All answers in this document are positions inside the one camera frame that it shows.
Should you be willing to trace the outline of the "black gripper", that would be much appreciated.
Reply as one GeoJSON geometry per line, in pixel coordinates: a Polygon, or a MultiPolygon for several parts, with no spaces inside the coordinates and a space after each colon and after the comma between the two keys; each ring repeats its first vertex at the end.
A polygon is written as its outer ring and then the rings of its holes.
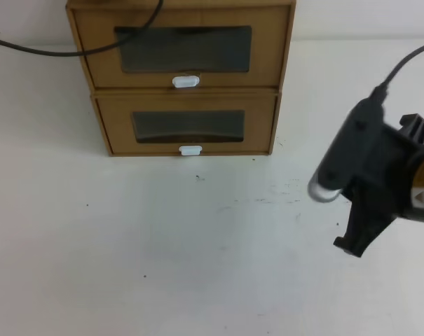
{"type": "Polygon", "coordinates": [[[351,182],[346,233],[334,240],[351,256],[361,258],[396,218],[424,223],[424,119],[403,115],[399,123],[382,126],[351,182]]]}

